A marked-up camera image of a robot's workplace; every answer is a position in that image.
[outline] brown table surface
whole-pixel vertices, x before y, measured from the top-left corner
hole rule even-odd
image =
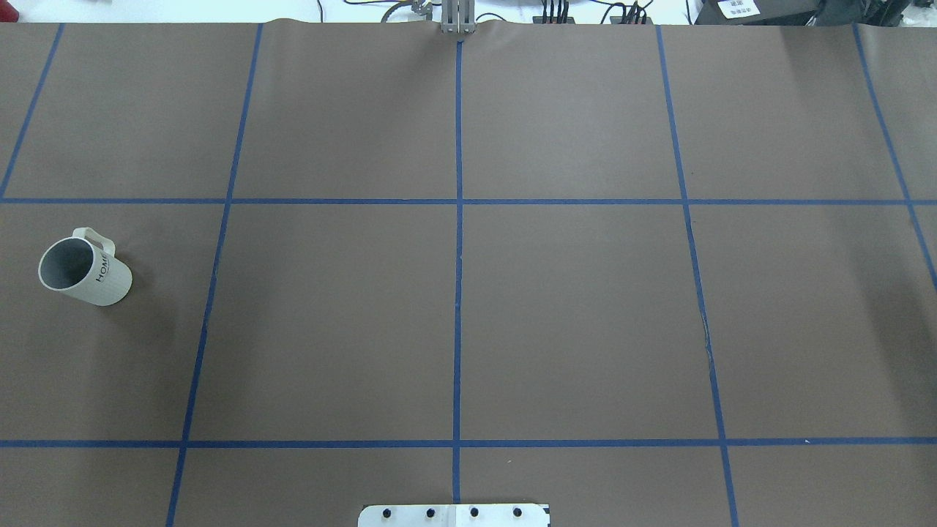
[[[0,525],[937,524],[935,46],[0,25]]]

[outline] blue tape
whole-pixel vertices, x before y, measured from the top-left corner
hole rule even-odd
[[[453,342],[453,503],[461,500],[462,438],[462,40],[455,43],[455,305]]]
[[[84,440],[5,439],[0,448],[383,449],[383,448],[699,448],[716,446],[937,444],[937,437],[773,437],[720,439],[414,439],[414,440]]]
[[[687,194],[687,183],[683,173],[683,157],[680,155],[680,140],[677,136],[677,119],[674,113],[674,101],[670,90],[670,78],[667,74],[667,55],[663,47],[663,32],[661,27],[657,30],[657,45],[661,55],[661,75],[663,78],[663,92],[667,101],[667,117],[670,120],[670,138],[674,146],[674,159],[677,163],[677,180],[680,185],[680,198],[683,201],[683,221],[687,230],[687,242],[690,246],[690,260],[693,268],[693,281],[696,284],[696,302],[700,317],[703,321],[703,331],[706,336],[706,355],[709,360],[709,386],[712,392],[712,406],[716,415],[716,430],[722,456],[722,473],[725,478],[725,494],[729,504],[729,517],[733,527],[738,527],[738,512],[736,508],[736,491],[732,481],[732,466],[729,462],[729,449],[725,445],[725,422],[722,417],[722,402],[719,394],[719,379],[716,375],[716,360],[712,353],[712,338],[709,334],[709,319],[706,316],[706,298],[703,295],[703,280],[700,277],[699,259],[696,254],[696,240],[693,236],[692,218],[690,216],[690,200]]]
[[[224,198],[4,198],[20,204],[223,204]]]
[[[26,116],[22,120],[20,134],[16,136],[16,144],[13,145],[13,153],[9,157],[7,171],[4,172],[3,181],[0,182],[0,198],[7,193],[9,178],[13,175],[13,168],[16,167],[16,159],[20,156],[22,142],[26,139],[26,131],[29,129],[29,123],[33,120],[33,112],[36,111],[36,103],[39,102],[39,94],[42,93],[42,87],[46,84],[46,78],[49,77],[49,69],[52,67],[52,60],[55,58],[55,52],[58,50],[59,41],[62,40],[62,33],[65,31],[65,25],[59,24],[55,32],[55,38],[52,40],[52,46],[49,49],[49,56],[46,57],[46,65],[42,67],[42,73],[39,75],[39,82],[36,84],[36,91],[33,92],[33,98],[29,101],[29,109],[26,110]]]
[[[205,313],[201,320],[201,334],[199,336],[199,349],[195,356],[195,368],[192,372],[192,384],[189,387],[188,403],[186,405],[186,418],[183,422],[182,442],[179,448],[179,459],[176,462],[176,475],[172,482],[170,506],[166,513],[166,525],[172,527],[175,522],[175,508],[179,501],[179,489],[182,487],[182,474],[186,467],[186,443],[192,430],[192,415],[195,412],[195,400],[199,391],[201,377],[201,364],[205,355],[205,343],[208,340],[208,321],[212,316],[212,306],[215,303],[215,287],[218,280],[218,267],[221,264],[221,252],[225,245],[228,233],[228,218],[231,215],[231,202],[234,198],[234,184],[237,180],[238,163],[241,159],[241,145],[244,142],[244,132],[247,126],[247,112],[250,109],[250,94],[254,87],[254,74],[257,71],[257,57],[260,53],[260,38],[263,36],[263,24],[257,24],[257,35],[254,37],[254,52],[250,59],[250,70],[247,73],[247,88],[244,94],[244,106],[241,109],[241,123],[238,126],[237,140],[234,143],[234,158],[231,160],[231,176],[228,180],[228,194],[225,197],[225,210],[221,215],[221,226],[218,229],[218,242],[215,247],[215,261],[212,264],[212,277],[208,283],[208,298],[205,301]]]
[[[885,138],[885,146],[888,148],[888,156],[891,158],[891,164],[895,168],[895,176],[898,178],[898,185],[901,187],[901,194],[904,196],[904,203],[908,206],[908,215],[911,217],[911,223],[915,228],[917,244],[921,247],[921,253],[924,255],[924,262],[930,272],[930,282],[937,290],[937,270],[934,269],[934,262],[930,257],[927,241],[924,239],[924,232],[921,230],[921,224],[917,221],[915,205],[911,201],[911,192],[908,191],[908,185],[904,180],[904,173],[901,171],[901,164],[898,162],[898,154],[895,152],[895,145],[891,142],[891,134],[888,132],[888,125],[885,123],[885,116],[882,114],[882,107],[879,105],[878,96],[875,95],[875,86],[872,84],[872,77],[869,73],[869,64],[866,62],[866,51],[862,46],[862,37],[859,35],[859,26],[853,23],[853,37],[855,37],[855,48],[859,52],[859,62],[862,64],[862,74],[866,78],[866,87],[869,88],[869,97],[872,100],[872,109],[875,111],[875,117],[878,119],[879,128],[882,129],[882,136]]]

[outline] white mug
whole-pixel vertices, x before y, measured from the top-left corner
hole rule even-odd
[[[39,260],[39,281],[58,293],[95,306],[109,306],[126,296],[133,276],[130,268],[114,257],[111,240],[91,227],[81,227],[46,249]]]

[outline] grid line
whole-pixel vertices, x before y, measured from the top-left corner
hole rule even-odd
[[[244,133],[247,125],[247,111],[250,109],[250,94],[254,87],[254,73],[257,70],[257,57],[260,53],[260,39],[263,36],[263,24],[257,24],[257,34],[254,37],[254,51],[250,59],[250,69],[247,72],[247,87],[244,93],[244,106],[241,109],[241,122],[238,125],[237,140],[234,143],[234,156],[231,160],[231,175],[228,179],[228,195],[225,197],[225,210],[221,215],[221,225],[218,229],[218,242],[215,247],[215,261],[212,264],[212,277],[208,282],[208,294],[205,300],[205,313],[201,321],[201,335],[199,336],[199,349],[196,351],[195,367],[192,372],[192,384],[189,387],[186,417],[182,428],[182,444],[179,446],[179,457],[176,461],[175,477],[172,480],[169,510],[166,513],[166,526],[172,527],[175,522],[176,505],[179,502],[179,489],[182,487],[182,475],[186,468],[186,444],[192,430],[192,415],[195,412],[195,400],[199,391],[201,365],[205,356],[205,343],[208,340],[208,323],[212,316],[212,307],[215,303],[215,287],[218,280],[218,267],[221,264],[221,252],[224,249],[225,238],[228,233],[228,219],[231,215],[231,201],[234,198],[234,184],[237,180],[238,164],[241,160],[241,145],[244,142]]]
[[[179,448],[182,441],[5,439],[0,448]],[[412,440],[204,440],[187,449],[289,448],[301,450],[370,448],[698,448],[716,446],[887,446],[937,445],[937,436],[753,437],[711,439],[412,439]]]
[[[39,74],[39,82],[36,83],[36,90],[33,92],[33,98],[29,101],[29,108],[26,110],[26,116],[22,120],[20,134],[16,136],[16,143],[13,145],[13,152],[9,156],[7,171],[4,172],[3,181],[0,182],[0,199],[7,193],[9,179],[13,176],[13,168],[16,166],[16,159],[20,156],[22,142],[26,139],[26,131],[29,129],[29,123],[33,120],[33,112],[36,110],[36,104],[39,102],[39,94],[42,93],[42,87],[46,83],[46,77],[49,76],[49,69],[52,68],[52,60],[55,58],[55,52],[58,50],[59,41],[62,40],[62,33],[65,31],[65,24],[60,23],[55,31],[55,38],[52,39],[52,46],[49,48],[49,56],[46,57],[46,64],[42,67],[42,73]]]
[[[879,128],[882,129],[882,137],[885,139],[885,146],[888,148],[888,156],[891,158],[891,164],[895,168],[895,177],[898,178],[901,194],[904,196],[904,202],[908,207],[908,216],[911,217],[911,223],[915,228],[917,244],[921,247],[921,253],[924,255],[924,262],[928,267],[928,272],[930,272],[930,281],[933,283],[934,289],[937,290],[937,270],[934,269],[934,262],[930,258],[928,243],[924,238],[924,232],[921,230],[921,224],[917,220],[915,204],[911,201],[911,192],[908,190],[908,184],[904,180],[904,173],[901,171],[901,163],[898,161],[895,145],[891,142],[891,134],[888,132],[888,125],[885,123],[882,107],[879,105],[878,96],[875,94],[875,86],[872,84],[872,77],[869,72],[869,63],[866,61],[866,50],[862,45],[862,36],[859,34],[859,26],[856,23],[853,23],[853,37],[855,37],[855,48],[859,53],[859,62],[862,64],[862,74],[866,78],[866,87],[869,88],[869,98],[871,98],[872,109],[875,111],[875,117],[878,119]]]
[[[455,305],[453,339],[453,503],[462,501],[462,40],[455,43]]]
[[[690,215],[690,197],[687,193],[687,182],[683,173],[683,157],[680,155],[680,140],[677,134],[677,118],[674,112],[674,100],[670,91],[670,76],[667,73],[667,53],[663,46],[663,31],[659,25],[657,31],[657,47],[661,56],[661,76],[663,80],[663,93],[667,101],[667,117],[670,121],[670,137],[674,146],[674,161],[677,164],[677,181],[680,185],[680,199],[683,206],[683,222],[687,230],[687,243],[690,246],[690,262],[693,269],[693,281],[696,287],[696,302],[703,322],[703,332],[706,338],[706,356],[709,361],[709,388],[712,392],[712,406],[716,416],[716,431],[719,433],[720,453],[722,457],[722,475],[725,479],[725,495],[729,505],[729,519],[732,527],[738,527],[738,511],[736,508],[736,490],[732,482],[732,465],[729,461],[729,447],[725,442],[725,421],[722,417],[722,402],[719,394],[719,377],[716,374],[716,359],[712,353],[712,338],[709,334],[709,319],[706,316],[706,297],[703,294],[703,279],[700,276],[699,258],[696,254],[696,240],[693,236],[692,217]]]
[[[7,204],[224,204],[225,198],[0,198]],[[457,198],[233,198],[232,205],[458,205]],[[793,200],[689,198],[694,206],[935,206],[937,200]],[[463,198],[464,206],[486,205],[670,205],[682,206],[680,198]]]

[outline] sticker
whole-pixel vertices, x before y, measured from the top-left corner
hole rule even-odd
[[[719,9],[727,19],[740,19],[761,14],[754,0],[722,0],[719,3]]]

